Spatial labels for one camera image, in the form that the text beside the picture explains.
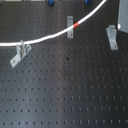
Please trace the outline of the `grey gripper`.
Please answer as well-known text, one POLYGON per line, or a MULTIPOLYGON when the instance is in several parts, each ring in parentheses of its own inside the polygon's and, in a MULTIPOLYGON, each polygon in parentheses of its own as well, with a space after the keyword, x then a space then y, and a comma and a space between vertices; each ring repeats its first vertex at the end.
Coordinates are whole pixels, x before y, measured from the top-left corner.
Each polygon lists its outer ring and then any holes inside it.
POLYGON ((128 33, 128 0, 120 0, 117 29, 128 33))

